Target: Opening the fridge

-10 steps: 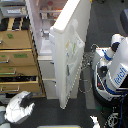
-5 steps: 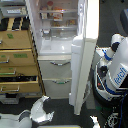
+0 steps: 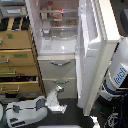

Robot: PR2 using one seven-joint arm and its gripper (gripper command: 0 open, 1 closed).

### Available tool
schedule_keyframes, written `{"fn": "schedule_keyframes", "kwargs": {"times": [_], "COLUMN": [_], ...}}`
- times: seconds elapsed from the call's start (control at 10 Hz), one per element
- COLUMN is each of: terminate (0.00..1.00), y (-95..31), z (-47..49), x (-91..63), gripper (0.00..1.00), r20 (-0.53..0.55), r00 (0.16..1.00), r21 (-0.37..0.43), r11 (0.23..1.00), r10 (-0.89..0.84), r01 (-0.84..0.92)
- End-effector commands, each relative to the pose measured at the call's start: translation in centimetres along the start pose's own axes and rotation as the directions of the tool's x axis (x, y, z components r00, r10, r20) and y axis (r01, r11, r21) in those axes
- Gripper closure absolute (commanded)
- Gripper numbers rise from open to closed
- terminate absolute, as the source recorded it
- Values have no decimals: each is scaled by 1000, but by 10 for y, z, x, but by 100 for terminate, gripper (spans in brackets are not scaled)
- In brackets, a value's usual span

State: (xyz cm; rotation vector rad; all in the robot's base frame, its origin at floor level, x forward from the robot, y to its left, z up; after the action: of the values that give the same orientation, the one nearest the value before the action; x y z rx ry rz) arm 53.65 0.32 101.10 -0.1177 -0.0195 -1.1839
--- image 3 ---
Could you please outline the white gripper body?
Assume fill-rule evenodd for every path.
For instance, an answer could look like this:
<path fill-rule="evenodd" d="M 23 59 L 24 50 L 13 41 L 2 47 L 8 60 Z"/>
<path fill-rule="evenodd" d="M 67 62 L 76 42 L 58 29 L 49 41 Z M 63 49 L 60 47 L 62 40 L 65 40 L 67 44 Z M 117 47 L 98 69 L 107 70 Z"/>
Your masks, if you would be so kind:
<path fill-rule="evenodd" d="M 52 112 L 61 112 L 64 113 L 66 111 L 66 105 L 60 105 L 58 101 L 58 93 L 64 90 L 63 87 L 57 85 L 53 90 L 51 90 L 46 98 L 45 105 L 52 111 Z"/>

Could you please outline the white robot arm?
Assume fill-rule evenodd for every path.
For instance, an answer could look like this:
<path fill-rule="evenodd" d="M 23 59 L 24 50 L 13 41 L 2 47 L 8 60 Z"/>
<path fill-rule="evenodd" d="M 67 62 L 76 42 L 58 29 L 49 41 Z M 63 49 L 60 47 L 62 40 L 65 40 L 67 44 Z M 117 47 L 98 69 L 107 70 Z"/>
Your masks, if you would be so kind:
<path fill-rule="evenodd" d="M 47 116 L 49 110 L 64 113 L 66 105 L 60 105 L 58 93 L 64 90 L 57 85 L 47 97 L 39 96 L 33 100 L 8 103 L 6 107 L 0 104 L 0 128 L 20 128 L 25 125 L 41 121 Z"/>

